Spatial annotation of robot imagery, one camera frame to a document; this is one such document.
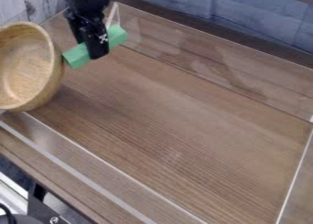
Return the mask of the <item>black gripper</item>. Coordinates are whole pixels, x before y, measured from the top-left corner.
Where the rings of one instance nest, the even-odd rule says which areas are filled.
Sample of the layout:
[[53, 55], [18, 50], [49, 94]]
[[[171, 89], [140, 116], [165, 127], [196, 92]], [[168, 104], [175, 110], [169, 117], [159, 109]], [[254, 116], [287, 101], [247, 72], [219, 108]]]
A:
[[89, 58], [98, 59], [108, 53], [106, 27], [102, 11], [109, 0], [65, 0], [64, 17], [77, 43], [85, 44]]

